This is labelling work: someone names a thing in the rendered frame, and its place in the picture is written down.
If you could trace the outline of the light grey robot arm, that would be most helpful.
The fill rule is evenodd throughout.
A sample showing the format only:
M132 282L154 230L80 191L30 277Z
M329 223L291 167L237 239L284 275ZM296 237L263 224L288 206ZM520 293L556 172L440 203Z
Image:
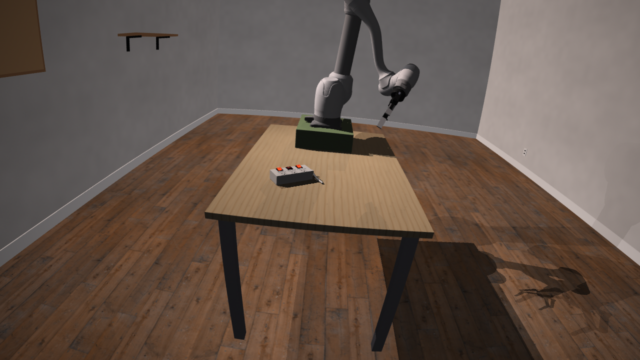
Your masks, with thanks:
M413 63L403 69L390 71L383 59L381 28L370 6L371 0L344 0L344 25L340 39L334 71L317 85L314 101L314 115L305 116L311 127L342 130L341 112L343 105L352 96L354 79L350 75L354 61L361 22L369 29L374 63L379 75L378 91L391 96L394 88L400 88L409 95L419 79L419 68Z

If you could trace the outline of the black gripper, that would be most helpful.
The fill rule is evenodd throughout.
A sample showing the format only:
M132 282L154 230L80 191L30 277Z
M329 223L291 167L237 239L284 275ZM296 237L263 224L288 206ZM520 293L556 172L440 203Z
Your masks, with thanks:
M397 106L398 102L402 102L406 97L406 93L401 88L394 88L391 92L392 99L390 100L390 104L388 105L385 114L381 117L381 120L378 122L377 127L382 129L384 123L387 120L387 117L391 115L395 106ZM387 116L387 117L386 117Z

